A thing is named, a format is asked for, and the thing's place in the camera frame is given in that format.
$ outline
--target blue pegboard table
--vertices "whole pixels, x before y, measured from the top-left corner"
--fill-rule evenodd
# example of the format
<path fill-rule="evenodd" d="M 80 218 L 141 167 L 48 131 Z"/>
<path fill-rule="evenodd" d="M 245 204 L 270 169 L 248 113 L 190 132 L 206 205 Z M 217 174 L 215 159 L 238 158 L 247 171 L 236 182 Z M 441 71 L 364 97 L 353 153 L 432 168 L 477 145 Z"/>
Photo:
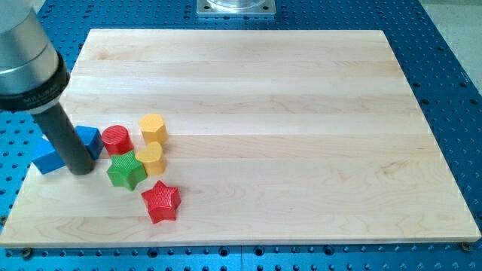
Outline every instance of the blue pegboard table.
<path fill-rule="evenodd" d="M 482 226 L 482 98 L 419 2 L 277 0 L 274 19 L 196 18 L 195 8 L 195 0 L 47 0 L 38 16 L 70 68 L 91 28 L 381 29 L 478 226 Z M 40 137 L 29 115 L 0 111 L 2 217 L 14 204 Z M 482 269 L 482 242 L 36 251 L 0 248 L 1 271 L 31 269 L 476 270 Z"/>

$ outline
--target yellow hexagon block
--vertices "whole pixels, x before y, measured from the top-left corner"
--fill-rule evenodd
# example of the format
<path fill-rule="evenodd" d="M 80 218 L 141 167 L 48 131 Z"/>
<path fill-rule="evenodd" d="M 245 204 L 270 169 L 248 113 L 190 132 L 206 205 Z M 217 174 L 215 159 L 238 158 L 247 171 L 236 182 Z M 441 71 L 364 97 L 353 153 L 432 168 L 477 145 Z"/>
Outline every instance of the yellow hexagon block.
<path fill-rule="evenodd" d="M 151 142 L 158 142 L 163 144 L 168 139 L 166 124 L 164 119 L 159 114 L 147 114 L 140 121 L 142 136 L 145 144 Z"/>
<path fill-rule="evenodd" d="M 163 174 L 166 170 L 163 147 L 157 142 L 151 142 L 145 150 L 137 152 L 136 159 L 142 163 L 145 172 L 150 176 Z"/>

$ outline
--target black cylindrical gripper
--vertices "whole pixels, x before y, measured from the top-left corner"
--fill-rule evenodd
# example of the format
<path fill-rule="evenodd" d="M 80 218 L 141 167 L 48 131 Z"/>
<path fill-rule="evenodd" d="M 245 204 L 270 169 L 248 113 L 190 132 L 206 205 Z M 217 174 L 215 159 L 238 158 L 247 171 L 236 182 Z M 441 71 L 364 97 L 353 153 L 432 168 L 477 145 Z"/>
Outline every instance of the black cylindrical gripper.
<path fill-rule="evenodd" d="M 85 175 L 93 170 L 95 161 L 60 103 L 32 116 L 72 174 Z"/>

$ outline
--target wooden board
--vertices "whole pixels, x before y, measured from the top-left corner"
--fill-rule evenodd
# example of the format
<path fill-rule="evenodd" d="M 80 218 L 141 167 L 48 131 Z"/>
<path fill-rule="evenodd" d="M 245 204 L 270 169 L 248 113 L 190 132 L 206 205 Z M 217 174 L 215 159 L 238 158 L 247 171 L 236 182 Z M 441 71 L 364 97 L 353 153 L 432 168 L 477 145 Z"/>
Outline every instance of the wooden board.
<path fill-rule="evenodd" d="M 32 167 L 6 247 L 475 241 L 480 232 L 378 31 L 93 30 L 62 103 L 77 125 L 164 116 L 162 177 Z M 153 225 L 140 193 L 179 187 Z"/>

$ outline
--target blue cube block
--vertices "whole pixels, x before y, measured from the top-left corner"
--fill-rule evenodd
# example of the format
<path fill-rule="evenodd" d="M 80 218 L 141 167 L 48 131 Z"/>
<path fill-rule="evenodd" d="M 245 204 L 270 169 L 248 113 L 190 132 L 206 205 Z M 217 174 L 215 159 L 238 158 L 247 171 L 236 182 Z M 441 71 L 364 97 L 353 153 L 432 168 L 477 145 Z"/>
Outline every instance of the blue cube block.
<path fill-rule="evenodd" d="M 40 139 L 38 142 L 32 155 L 32 162 L 41 174 L 47 174 L 66 165 L 46 139 Z"/>
<path fill-rule="evenodd" d="M 81 138 L 85 147 L 87 147 L 92 159 L 97 160 L 104 148 L 104 143 L 102 142 L 99 130 L 93 127 L 77 126 L 75 127 L 75 131 Z"/>

